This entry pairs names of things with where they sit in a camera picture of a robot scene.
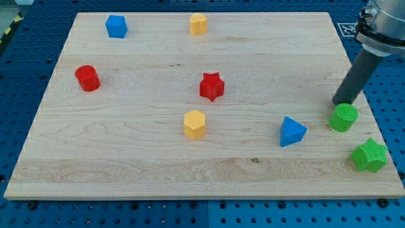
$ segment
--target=red star-shaped block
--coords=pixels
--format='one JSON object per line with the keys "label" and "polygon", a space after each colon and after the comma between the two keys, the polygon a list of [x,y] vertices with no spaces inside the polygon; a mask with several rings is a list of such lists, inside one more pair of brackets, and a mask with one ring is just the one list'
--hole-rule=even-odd
{"label": "red star-shaped block", "polygon": [[200,83],[200,96],[214,101],[216,97],[223,95],[225,82],[220,79],[220,73],[204,73],[204,79]]}

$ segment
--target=blue pegboard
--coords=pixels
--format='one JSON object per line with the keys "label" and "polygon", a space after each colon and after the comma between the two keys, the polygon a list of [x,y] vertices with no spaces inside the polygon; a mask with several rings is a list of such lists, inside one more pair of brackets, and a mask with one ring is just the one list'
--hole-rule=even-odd
{"label": "blue pegboard", "polygon": [[[327,11],[353,23],[364,0],[36,0],[0,57],[3,194],[77,12]],[[340,35],[354,61],[360,44]],[[405,172],[404,58],[389,56],[364,92]],[[26,202],[0,198],[0,227],[405,227],[405,199],[380,201]]]}

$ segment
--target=blue block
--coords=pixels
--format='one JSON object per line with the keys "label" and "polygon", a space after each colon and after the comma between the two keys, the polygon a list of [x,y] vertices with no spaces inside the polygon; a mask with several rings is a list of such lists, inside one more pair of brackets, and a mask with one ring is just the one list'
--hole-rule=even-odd
{"label": "blue block", "polygon": [[124,16],[110,15],[106,27],[108,35],[114,38],[124,38],[128,30]]}
{"label": "blue block", "polygon": [[305,135],[306,127],[294,121],[289,117],[284,117],[283,124],[280,129],[280,146],[288,146],[293,143],[298,143]]}

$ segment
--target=wooden board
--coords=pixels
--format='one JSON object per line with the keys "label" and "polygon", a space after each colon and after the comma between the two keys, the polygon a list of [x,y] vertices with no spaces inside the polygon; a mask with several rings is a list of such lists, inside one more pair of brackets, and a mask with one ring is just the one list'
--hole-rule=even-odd
{"label": "wooden board", "polygon": [[[125,15],[112,39],[109,13],[79,13],[8,184],[10,200],[401,198],[389,157],[379,173],[349,159],[384,143],[363,94],[346,133],[328,127],[332,96],[350,67],[327,13]],[[80,90],[74,71],[95,66],[101,87]],[[225,95],[199,96],[203,72]],[[184,113],[207,116],[206,135],[183,135]],[[281,148],[284,116],[309,130]]]}

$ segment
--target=plastic toy block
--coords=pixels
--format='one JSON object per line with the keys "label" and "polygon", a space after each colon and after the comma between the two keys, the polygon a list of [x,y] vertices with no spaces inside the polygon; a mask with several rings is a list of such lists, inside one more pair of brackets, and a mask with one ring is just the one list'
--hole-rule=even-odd
{"label": "plastic toy block", "polygon": [[302,140],[307,128],[289,117],[284,117],[280,128],[280,146],[288,146]]}
{"label": "plastic toy block", "polygon": [[205,135],[205,114],[193,110],[184,115],[184,134],[191,139]]}
{"label": "plastic toy block", "polygon": [[190,34],[204,34],[207,32],[207,17],[201,13],[194,13],[190,17]]}
{"label": "plastic toy block", "polygon": [[91,92],[100,87],[100,79],[93,66],[84,65],[75,72],[76,79],[81,88],[86,92]]}
{"label": "plastic toy block", "polygon": [[357,170],[369,170],[378,172],[382,167],[387,164],[387,157],[385,156],[388,148],[384,145],[378,144],[374,139],[369,138],[366,143],[358,146],[350,158],[356,163]]}
{"label": "plastic toy block", "polygon": [[220,73],[204,73],[203,77],[200,82],[200,96],[214,101],[216,97],[223,95],[225,82],[221,80]]}
{"label": "plastic toy block", "polygon": [[339,104],[329,118],[329,125],[338,132],[347,132],[359,117],[359,112],[351,104]]}
{"label": "plastic toy block", "polygon": [[124,16],[110,15],[107,19],[106,27],[108,35],[114,38],[124,38],[128,30]]}

